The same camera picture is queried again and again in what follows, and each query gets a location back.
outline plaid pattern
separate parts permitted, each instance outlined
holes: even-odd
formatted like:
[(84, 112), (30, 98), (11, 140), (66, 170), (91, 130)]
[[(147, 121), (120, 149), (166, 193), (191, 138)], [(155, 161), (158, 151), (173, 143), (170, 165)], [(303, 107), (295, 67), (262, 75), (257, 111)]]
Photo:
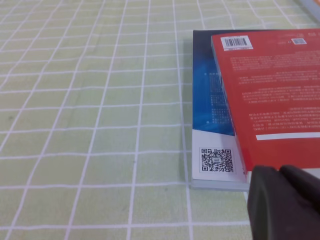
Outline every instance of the plaid pattern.
[(192, 30), (314, 28), (293, 0), (0, 0), (0, 239), (247, 240), (194, 190)]

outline red book cover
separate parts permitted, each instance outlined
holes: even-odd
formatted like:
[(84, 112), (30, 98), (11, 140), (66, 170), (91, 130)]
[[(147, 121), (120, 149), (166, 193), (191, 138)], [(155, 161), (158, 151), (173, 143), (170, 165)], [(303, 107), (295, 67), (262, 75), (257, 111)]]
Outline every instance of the red book cover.
[(320, 29), (212, 36), (246, 170), (320, 168)]

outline book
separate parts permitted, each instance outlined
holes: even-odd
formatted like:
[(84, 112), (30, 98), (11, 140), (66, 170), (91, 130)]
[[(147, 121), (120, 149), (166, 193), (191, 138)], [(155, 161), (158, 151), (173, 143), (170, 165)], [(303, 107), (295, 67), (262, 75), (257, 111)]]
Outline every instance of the book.
[(256, 165), (320, 177), (320, 29), (212, 36), (247, 183)]
[(320, 22), (320, 0), (300, 0), (300, 2)]
[(193, 31), (191, 185), (195, 188), (249, 189), (211, 48), (212, 35), (243, 31)]

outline checkered tablecloth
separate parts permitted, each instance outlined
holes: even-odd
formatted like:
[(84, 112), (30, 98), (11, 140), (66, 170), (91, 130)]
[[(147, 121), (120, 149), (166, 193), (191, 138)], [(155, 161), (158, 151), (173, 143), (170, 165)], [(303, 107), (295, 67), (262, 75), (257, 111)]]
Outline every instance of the checkered tablecloth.
[(293, 0), (0, 0), (0, 240), (248, 240), (191, 178), (192, 30), (315, 28)]

